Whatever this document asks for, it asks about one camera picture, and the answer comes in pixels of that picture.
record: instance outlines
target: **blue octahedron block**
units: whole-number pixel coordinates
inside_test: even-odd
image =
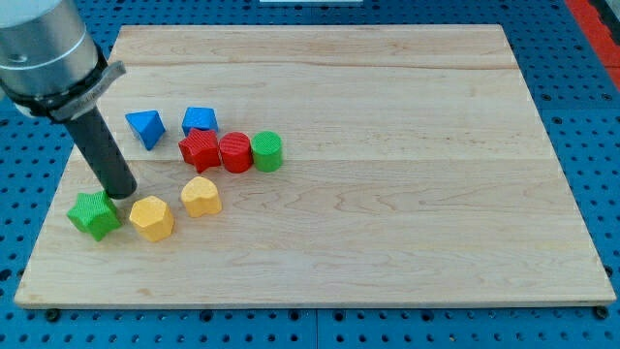
[[[185,137],[190,134],[190,129],[196,128],[203,131],[213,130],[218,132],[215,111],[211,108],[190,107],[183,118],[183,133]]]
[[[131,112],[126,114],[125,118],[146,150],[152,149],[166,132],[162,118],[157,111]]]

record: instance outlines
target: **blue table surface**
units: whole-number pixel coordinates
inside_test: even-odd
[[[619,290],[620,95],[562,1],[365,0],[352,7],[261,7],[258,0],[77,4],[106,54],[123,24],[502,24]],[[71,147],[61,126],[26,118],[6,99],[0,102],[0,347],[620,347],[616,303],[597,308],[59,314],[20,309],[13,296]]]

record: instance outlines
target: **red block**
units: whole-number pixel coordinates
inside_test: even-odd
[[[233,174],[247,171],[253,163],[250,139],[240,132],[230,132],[220,140],[224,168]]]
[[[187,138],[178,143],[178,147],[183,154],[183,160],[194,165],[198,173],[222,164],[215,131],[193,128]]]

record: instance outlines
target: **wood grain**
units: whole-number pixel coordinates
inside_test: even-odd
[[[73,154],[22,277],[25,307],[486,307],[615,300],[499,26],[124,27],[129,74],[101,109],[139,180],[95,243],[65,217],[99,184]],[[221,135],[271,129],[276,173],[202,175],[223,210],[190,218],[188,106]],[[155,109],[142,150],[122,117]],[[153,244],[131,204],[166,200]]]

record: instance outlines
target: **3d printed block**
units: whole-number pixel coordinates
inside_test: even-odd
[[[231,132],[220,140],[224,168],[233,174],[247,171],[254,160],[250,139],[240,132]]]
[[[151,242],[157,242],[172,234],[174,217],[168,204],[154,196],[136,201],[129,220],[138,233]]]
[[[282,140],[271,131],[262,131],[252,139],[252,156],[256,169],[274,172],[282,166]]]
[[[178,143],[186,163],[194,165],[198,173],[222,165],[215,131],[192,129],[189,136]]]
[[[126,114],[125,118],[146,150],[152,149],[166,132],[162,118],[157,111],[132,112]]]
[[[215,214],[222,210],[217,187],[201,176],[194,177],[185,185],[181,191],[181,201],[190,217]]]
[[[190,134],[190,130],[195,128],[203,131],[212,130],[218,132],[215,111],[211,108],[190,107],[185,111],[183,123],[181,125],[185,137]]]
[[[78,193],[76,204],[67,212],[67,217],[78,230],[90,233],[97,241],[121,226],[116,217],[116,206],[105,191]]]

